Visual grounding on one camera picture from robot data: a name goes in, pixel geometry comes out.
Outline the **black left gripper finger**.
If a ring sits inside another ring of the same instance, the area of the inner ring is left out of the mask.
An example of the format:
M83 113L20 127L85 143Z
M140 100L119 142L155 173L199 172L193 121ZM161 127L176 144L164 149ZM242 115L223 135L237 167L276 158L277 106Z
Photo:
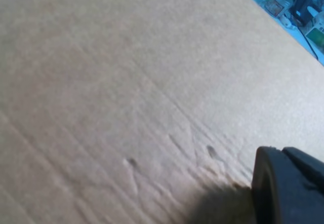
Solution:
M259 147L251 191L257 223L323 223L323 162L295 147Z

